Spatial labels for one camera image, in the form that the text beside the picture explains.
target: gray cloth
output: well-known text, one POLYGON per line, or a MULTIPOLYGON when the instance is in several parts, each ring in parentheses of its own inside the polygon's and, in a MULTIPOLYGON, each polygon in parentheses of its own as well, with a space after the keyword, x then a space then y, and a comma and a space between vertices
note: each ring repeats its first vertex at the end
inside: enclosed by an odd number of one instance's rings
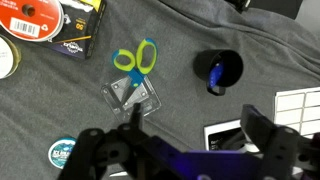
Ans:
POLYGON ((258 9, 240 15, 221 0, 107 3, 88 61, 14 39, 23 61, 0 81, 1 179, 55 179, 60 170, 47 157, 55 140, 122 123, 100 89, 124 76, 110 62, 113 51, 135 51, 145 37, 159 47, 149 79, 162 107, 144 130, 181 150, 204 149, 203 127, 239 118, 245 103, 272 119, 276 91, 319 86, 320 39, 289 18, 258 9), (207 93, 193 73, 194 57, 206 49, 233 49, 244 60, 225 96, 207 93))

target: spool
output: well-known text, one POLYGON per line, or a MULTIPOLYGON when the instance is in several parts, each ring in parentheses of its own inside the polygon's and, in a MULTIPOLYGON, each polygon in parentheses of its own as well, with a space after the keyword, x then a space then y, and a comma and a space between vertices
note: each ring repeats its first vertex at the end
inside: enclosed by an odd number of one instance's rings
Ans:
POLYGON ((11 76, 21 61, 20 50, 6 37, 0 35, 0 79, 11 76))
POLYGON ((11 0, 0 3, 1 26, 26 41, 43 42, 61 31, 64 14, 59 0, 11 0))

